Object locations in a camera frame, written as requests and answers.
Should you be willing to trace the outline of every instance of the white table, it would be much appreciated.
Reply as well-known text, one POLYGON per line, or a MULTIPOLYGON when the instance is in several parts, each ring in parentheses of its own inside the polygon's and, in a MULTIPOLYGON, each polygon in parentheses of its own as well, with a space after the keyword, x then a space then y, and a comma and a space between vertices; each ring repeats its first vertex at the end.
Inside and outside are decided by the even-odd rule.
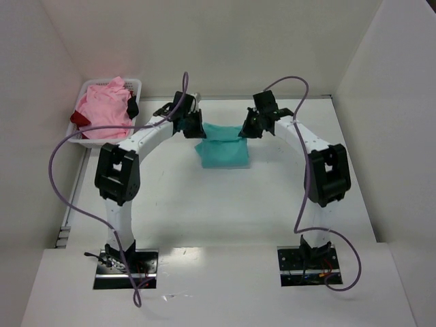
MULTIPOLYGON (((298 100, 278 102, 293 110, 298 100)), ((163 103, 143 102, 142 117, 163 103)), ((219 125, 241 125, 253 105, 200 104, 204 121, 219 125)), ((344 144, 331 100, 310 99, 299 119, 319 137, 344 144)), ((250 169, 204 170, 196 143, 177 135, 141 165, 134 234, 138 248, 159 249, 157 289, 142 291, 143 308, 135 308, 131 290, 92 290, 95 262, 82 254, 102 248, 107 231, 73 213, 67 249, 44 253, 23 326, 414 326, 389 249, 375 242, 351 165, 352 188, 333 229, 360 251, 361 282, 344 294, 322 286, 280 287, 277 246, 299 241, 292 228, 304 191, 303 158, 265 135, 249 141, 250 169)), ((93 184, 97 155, 91 153, 77 205, 104 217, 93 184)), ((312 214, 309 205, 303 225, 312 214)), ((350 283, 356 260, 343 242, 332 240, 350 283)))

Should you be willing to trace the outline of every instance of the pink cloth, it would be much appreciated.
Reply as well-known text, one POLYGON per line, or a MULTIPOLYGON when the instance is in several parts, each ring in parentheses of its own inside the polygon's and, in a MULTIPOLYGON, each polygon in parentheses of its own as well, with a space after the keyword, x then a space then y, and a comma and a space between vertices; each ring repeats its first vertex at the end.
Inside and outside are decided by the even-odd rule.
MULTIPOLYGON (((90 85, 87 92, 80 99, 77 111, 85 116, 90 126, 86 129, 104 125, 131 126, 131 119, 127 114, 127 100, 130 99, 130 91, 124 88, 124 80, 116 77, 107 85, 90 85)), ((98 129, 87 131, 83 134, 89 139, 102 138, 125 138, 128 129, 98 129)))

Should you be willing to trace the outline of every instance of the laundry basket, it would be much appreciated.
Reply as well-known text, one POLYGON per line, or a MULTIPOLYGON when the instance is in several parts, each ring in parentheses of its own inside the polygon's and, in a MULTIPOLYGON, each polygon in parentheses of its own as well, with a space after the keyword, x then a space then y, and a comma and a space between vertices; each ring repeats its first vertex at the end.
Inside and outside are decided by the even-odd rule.
MULTIPOLYGON (((87 92, 89 85, 107 85, 112 80, 112 78, 100 78, 97 80, 89 80, 82 85, 79 96, 77 97, 76 105, 74 106, 74 110, 76 110, 79 100, 82 99, 82 96, 87 92)), ((139 106, 139 98, 141 96, 141 86, 142 83, 140 80, 136 80, 134 78, 124 78, 125 84, 124 87, 129 91, 133 91, 134 95, 136 95, 136 103, 139 106)), ((136 122, 136 117, 131 120, 131 125, 134 126, 136 122)), ((78 131, 76 124, 73 124, 71 121, 69 122, 66 136, 78 131)), ((134 133, 133 129, 129 129, 126 138, 130 137, 134 133)), ((82 139, 82 134, 78 134, 69 139, 71 143, 78 143, 87 148, 99 148, 105 143, 118 143, 125 138, 118 139, 101 139, 101 140, 87 140, 82 139)))

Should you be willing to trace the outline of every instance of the teal cloth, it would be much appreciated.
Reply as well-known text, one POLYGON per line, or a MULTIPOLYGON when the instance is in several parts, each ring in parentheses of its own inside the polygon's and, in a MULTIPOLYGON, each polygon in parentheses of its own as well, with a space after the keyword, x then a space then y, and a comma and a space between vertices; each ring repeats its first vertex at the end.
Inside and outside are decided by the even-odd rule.
POLYGON ((247 139, 238 136, 242 126, 203 124, 206 137, 196 146, 203 168, 237 168, 249 165, 247 139))

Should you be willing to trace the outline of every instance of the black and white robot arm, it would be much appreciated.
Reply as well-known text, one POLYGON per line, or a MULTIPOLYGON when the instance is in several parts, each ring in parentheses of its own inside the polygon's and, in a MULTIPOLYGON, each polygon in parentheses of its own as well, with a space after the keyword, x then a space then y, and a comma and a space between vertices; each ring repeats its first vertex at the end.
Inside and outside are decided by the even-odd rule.
MULTIPOLYGON (((338 201, 351 187, 347 151, 342 144, 331 145, 316 136, 300 121, 294 121, 289 109, 279 109, 271 91, 253 96, 255 108, 248 108, 248 115, 239 136, 261 138, 263 131, 284 140, 297 153, 304 155, 295 124, 301 132, 309 154, 311 185, 309 199, 314 203, 313 217, 304 222, 307 227, 330 228, 337 212, 338 201)), ((330 236, 328 232, 308 233, 306 240, 313 247, 325 245, 330 236)))
MULTIPOLYGON (((205 138, 202 113, 199 109, 200 95, 186 94, 177 111, 163 123, 180 101, 177 92, 172 103, 166 104, 153 114, 148 125, 118 144, 103 145, 95 175, 95 186, 105 200, 108 222, 118 232, 128 262, 134 262, 136 242, 131 230, 131 201, 140 188, 140 164, 144 158, 163 141, 182 131, 186 138, 205 138)), ((108 230, 106 253, 120 261, 119 246, 112 230, 108 230)))

